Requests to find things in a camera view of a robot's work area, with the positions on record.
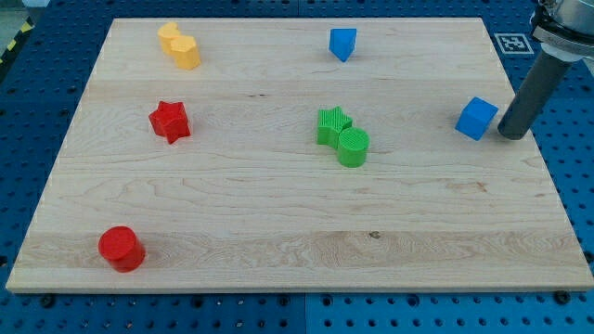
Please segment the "green star-shaped block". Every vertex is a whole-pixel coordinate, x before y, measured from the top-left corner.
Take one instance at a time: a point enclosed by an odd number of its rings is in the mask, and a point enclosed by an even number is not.
[[[341,107],[320,109],[317,112],[317,143],[336,149],[338,136],[352,125],[353,119],[343,114]]]

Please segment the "wooden board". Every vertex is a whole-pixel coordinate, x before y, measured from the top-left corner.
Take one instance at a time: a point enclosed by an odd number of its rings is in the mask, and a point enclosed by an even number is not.
[[[593,281],[531,135],[454,130],[513,96],[479,19],[179,19],[202,65],[179,70],[165,19],[116,19],[8,280],[14,292],[511,291]],[[358,29],[341,63],[329,29]],[[193,136],[148,115],[184,101]],[[370,135],[348,169],[316,145],[321,108]],[[148,250],[119,274],[100,235]]]

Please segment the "red star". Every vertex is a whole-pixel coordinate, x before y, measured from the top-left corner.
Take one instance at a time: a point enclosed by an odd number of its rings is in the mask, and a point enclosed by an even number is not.
[[[190,135],[183,102],[160,101],[159,107],[148,118],[155,135],[167,137],[169,144],[173,144],[177,138]]]

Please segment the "plastic block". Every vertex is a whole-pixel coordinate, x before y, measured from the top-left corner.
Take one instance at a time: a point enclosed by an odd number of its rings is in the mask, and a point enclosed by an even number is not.
[[[126,226],[107,230],[99,239],[98,248],[101,256],[120,273],[137,269],[147,254],[134,231]]]
[[[148,118],[155,135],[164,136],[169,144],[180,137],[189,136],[186,109],[183,102],[159,102],[159,107]]]
[[[462,111],[456,124],[456,130],[474,140],[480,140],[497,110],[496,106],[475,97]]]
[[[168,22],[163,24],[157,31],[157,35],[159,36],[159,42],[161,42],[161,49],[165,54],[171,56],[173,54],[171,50],[171,42],[182,35],[177,28],[177,23]]]
[[[338,139],[338,161],[345,167],[359,167],[365,162],[368,147],[369,136],[363,129],[345,129]]]
[[[342,130],[353,126],[353,119],[342,113],[341,107],[317,112],[317,143],[336,149]]]
[[[180,69],[192,70],[200,65],[198,45],[192,36],[179,36],[171,42],[175,65]]]
[[[330,51],[345,62],[355,50],[356,29],[332,29],[330,30]]]

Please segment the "blue block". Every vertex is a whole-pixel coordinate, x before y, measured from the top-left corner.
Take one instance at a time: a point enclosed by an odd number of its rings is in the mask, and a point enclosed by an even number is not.
[[[456,130],[474,140],[480,140],[497,110],[496,106],[475,97],[462,111],[456,124]]]
[[[345,62],[353,50],[355,50],[356,29],[332,29],[330,30],[330,51]]]

